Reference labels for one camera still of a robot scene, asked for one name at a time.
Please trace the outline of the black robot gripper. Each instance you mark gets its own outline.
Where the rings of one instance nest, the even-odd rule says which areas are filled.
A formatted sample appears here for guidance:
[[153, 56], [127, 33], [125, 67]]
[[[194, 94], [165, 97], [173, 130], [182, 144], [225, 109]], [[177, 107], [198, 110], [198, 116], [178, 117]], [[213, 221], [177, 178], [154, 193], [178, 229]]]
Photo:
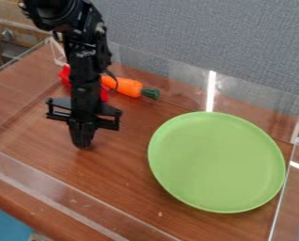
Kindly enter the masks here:
[[[72, 105], [72, 99], [64, 97], [50, 98], [46, 104], [48, 105], [47, 118], [68, 122], [72, 143], [78, 148], [90, 148], [97, 129], [119, 130], [122, 111], [103, 101], [98, 101], [91, 106], [86, 104]], [[75, 120], [84, 122], [83, 135], [80, 123]]]

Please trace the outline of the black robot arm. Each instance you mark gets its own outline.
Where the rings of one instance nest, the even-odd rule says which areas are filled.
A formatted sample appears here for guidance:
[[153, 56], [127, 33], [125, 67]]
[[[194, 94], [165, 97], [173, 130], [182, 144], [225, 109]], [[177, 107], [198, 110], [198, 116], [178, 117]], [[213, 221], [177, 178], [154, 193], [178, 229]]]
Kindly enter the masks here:
[[107, 27], [95, 0], [19, 0], [35, 26], [63, 36], [71, 96], [47, 101], [47, 117], [70, 126], [72, 143], [91, 147], [98, 129], [118, 130], [122, 111], [101, 99], [101, 77], [113, 64]]

